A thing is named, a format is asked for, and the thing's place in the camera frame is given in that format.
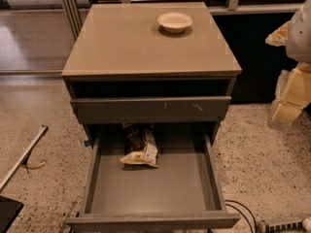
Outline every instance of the white plug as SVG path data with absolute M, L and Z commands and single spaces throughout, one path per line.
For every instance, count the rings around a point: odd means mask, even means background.
M 307 233 L 311 233 L 311 216 L 302 222 L 302 226 L 305 228 Z

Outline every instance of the white bowl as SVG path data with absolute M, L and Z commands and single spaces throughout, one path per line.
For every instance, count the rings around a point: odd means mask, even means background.
M 183 13 L 166 13 L 158 17 L 157 22 L 170 34 L 180 34 L 193 23 L 189 15 Z

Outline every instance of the closed drawer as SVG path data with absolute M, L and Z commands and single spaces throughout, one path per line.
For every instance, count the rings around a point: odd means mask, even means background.
M 117 124 L 97 135 L 76 232 L 229 228 L 230 214 L 202 123 L 156 123 L 158 168 L 126 166 Z
M 81 124 L 217 121 L 230 96 L 160 98 L 76 98 L 71 105 Z

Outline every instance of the wire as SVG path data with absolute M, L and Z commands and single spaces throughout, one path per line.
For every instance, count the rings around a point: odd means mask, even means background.
M 240 203 L 238 201 L 235 201 L 235 200 L 225 200 L 225 201 L 226 202 L 230 202 L 230 203 L 238 204 L 238 205 L 242 206 L 243 208 L 245 208 L 250 213 L 250 215 L 252 216 L 255 232 L 258 233 L 258 228 L 257 228 L 257 224 L 256 224 L 256 220 L 255 220 L 254 214 L 251 212 L 251 210 L 247 206 L 245 206 L 242 203 Z
M 231 207 L 231 208 L 233 208 L 233 209 L 235 209 L 237 212 L 239 212 L 239 214 L 242 215 L 242 217 L 244 217 L 244 219 L 245 219 L 245 220 L 247 221 L 247 223 L 249 224 L 250 229 L 251 229 L 251 232 L 254 233 L 252 224 L 251 224 L 251 222 L 245 217 L 245 215 L 244 215 L 239 209 L 237 209 L 235 206 L 232 206 L 232 205 L 230 205 L 230 204 L 226 204 L 226 205 L 229 206 L 229 207 Z

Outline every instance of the floor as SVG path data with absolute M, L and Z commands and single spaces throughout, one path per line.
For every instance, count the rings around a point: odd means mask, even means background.
M 60 12 L 0 11 L 0 39 L 0 69 L 61 69 L 73 46 Z M 29 159 L 46 165 L 29 174 L 20 168 L 1 194 L 24 204 L 9 232 L 68 232 L 65 219 L 81 207 L 91 148 L 62 79 L 2 76 L 0 104 L 0 181 L 41 124 L 49 127 Z M 256 220 L 311 215 L 311 119 L 301 115 L 292 127 L 271 129 L 269 108 L 229 107 L 213 146 L 224 198 L 245 204 Z M 232 229 L 213 232 L 250 230 L 241 218 Z

